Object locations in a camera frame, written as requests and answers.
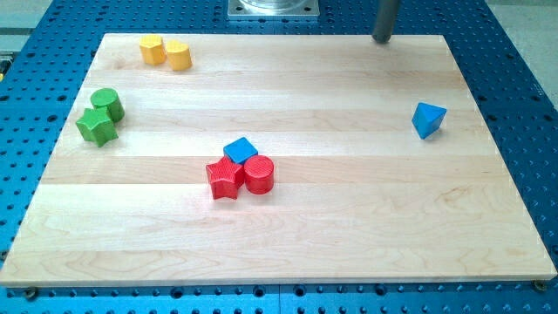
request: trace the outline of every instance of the red block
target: red block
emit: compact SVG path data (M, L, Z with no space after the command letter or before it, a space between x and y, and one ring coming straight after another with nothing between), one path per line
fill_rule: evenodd
M256 155L246 160L244 174L248 191L256 195L271 191L274 183L274 169L273 161L263 155Z
M222 197L236 200L238 189L244 183L242 165L223 157L215 164L206 165L206 171L214 200Z

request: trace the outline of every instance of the green cylinder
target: green cylinder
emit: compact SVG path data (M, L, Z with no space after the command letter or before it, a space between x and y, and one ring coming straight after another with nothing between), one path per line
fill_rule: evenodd
M112 88L101 88L91 95L91 103L95 109L106 108L112 122L124 118L124 108L120 103L119 95Z

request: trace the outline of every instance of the metal post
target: metal post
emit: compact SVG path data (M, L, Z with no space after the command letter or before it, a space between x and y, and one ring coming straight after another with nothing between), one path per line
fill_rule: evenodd
M378 0L378 14L372 32L378 43L385 44L390 40L400 4L401 0Z

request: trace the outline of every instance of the red star block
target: red star block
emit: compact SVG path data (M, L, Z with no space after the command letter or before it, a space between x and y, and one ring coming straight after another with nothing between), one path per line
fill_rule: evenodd
M215 164L206 165L208 181L211 185L213 199L228 197L236 200L238 189L244 183L244 169L228 157L223 157Z

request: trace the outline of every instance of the toy block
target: toy block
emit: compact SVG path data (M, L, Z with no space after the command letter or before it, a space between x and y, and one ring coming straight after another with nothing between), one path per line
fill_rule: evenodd
M159 35L145 35L139 40L139 49L143 62L149 65L159 65L165 62L167 55L163 47L163 38Z
M116 123L124 118L124 108L119 95L112 88L102 88L91 95L91 103L95 109L106 108L112 122Z
M98 147L119 137L105 107L86 108L84 115L76 121L76 126L84 140L93 141Z
M412 124L415 126L420 139L424 140L430 134L439 129L447 110L438 106L418 103L417 109L412 116Z
M169 40L167 45L168 63L173 71L186 70L192 66L192 57L190 56L190 47L178 40Z
M246 140L245 137L241 137L240 139L226 145L223 148L223 152L233 162L241 165L243 165L248 158L258 154L258 151L248 140Z
M244 183L244 170L241 165L223 157L214 164L206 165L206 172L214 200L222 197L236 200L238 189Z
M253 194L266 194L273 188L275 166L273 161L263 155L256 155L246 160L244 164L244 179L246 188Z

